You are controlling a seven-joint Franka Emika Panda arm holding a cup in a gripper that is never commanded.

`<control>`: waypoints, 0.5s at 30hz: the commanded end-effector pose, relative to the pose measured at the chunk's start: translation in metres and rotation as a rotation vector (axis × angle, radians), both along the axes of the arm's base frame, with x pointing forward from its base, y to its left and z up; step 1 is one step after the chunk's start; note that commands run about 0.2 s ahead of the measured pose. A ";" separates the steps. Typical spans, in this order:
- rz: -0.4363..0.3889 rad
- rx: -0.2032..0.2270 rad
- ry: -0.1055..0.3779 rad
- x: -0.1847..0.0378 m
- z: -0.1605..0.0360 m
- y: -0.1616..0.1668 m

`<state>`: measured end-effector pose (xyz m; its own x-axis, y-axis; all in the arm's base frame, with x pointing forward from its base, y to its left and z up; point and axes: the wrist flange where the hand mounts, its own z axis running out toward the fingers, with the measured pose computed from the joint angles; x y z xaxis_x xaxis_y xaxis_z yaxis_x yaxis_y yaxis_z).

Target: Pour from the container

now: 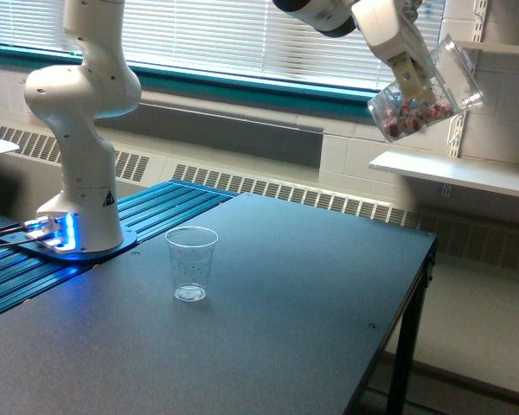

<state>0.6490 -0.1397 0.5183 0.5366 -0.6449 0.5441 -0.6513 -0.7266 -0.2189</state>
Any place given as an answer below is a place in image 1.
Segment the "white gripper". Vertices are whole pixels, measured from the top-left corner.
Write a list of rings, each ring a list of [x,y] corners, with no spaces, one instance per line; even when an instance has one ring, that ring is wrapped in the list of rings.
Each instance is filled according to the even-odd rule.
[[[391,68],[403,99],[417,99],[435,77],[431,53],[415,25],[423,1],[356,1],[351,13],[371,52]]]

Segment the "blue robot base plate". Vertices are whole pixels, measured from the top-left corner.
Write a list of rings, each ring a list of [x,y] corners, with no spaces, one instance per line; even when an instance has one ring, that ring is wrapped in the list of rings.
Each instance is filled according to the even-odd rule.
[[[129,227],[122,226],[123,242],[114,248],[98,251],[72,251],[72,252],[56,252],[44,246],[43,243],[31,241],[27,244],[16,245],[16,249],[21,253],[35,255],[42,259],[57,260],[60,262],[72,262],[77,264],[96,264],[107,261],[115,256],[129,251],[138,243],[137,233]]]

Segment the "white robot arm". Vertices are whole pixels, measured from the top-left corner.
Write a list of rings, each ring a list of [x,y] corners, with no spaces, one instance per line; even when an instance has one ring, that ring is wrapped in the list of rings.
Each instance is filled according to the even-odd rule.
[[[277,7],[328,37],[359,30],[408,98],[436,74],[416,26],[417,1],[279,1]],[[26,80],[29,109],[54,133],[61,153],[61,192],[38,208],[26,235],[61,256],[105,252],[125,241],[115,151],[94,125],[134,111],[141,98],[122,48],[124,11],[121,1],[66,2],[63,26],[82,62],[35,70]]]

